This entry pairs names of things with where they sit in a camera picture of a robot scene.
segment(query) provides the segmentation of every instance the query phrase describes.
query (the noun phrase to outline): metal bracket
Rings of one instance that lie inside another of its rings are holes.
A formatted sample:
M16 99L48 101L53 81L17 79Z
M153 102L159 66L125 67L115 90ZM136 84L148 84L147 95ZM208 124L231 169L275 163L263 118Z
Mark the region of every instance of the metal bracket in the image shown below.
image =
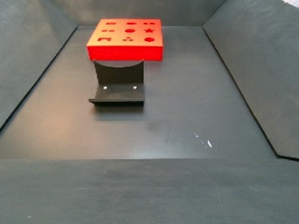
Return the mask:
M144 62L132 66L104 66L93 61L97 73L97 92L93 104L144 103Z

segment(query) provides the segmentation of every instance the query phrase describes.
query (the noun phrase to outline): shape sorter box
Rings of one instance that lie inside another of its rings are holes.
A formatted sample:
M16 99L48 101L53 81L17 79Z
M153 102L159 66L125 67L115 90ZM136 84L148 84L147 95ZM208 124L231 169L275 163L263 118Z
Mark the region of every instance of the shape sorter box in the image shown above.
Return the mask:
M88 41L91 60L163 60L160 19L101 19Z

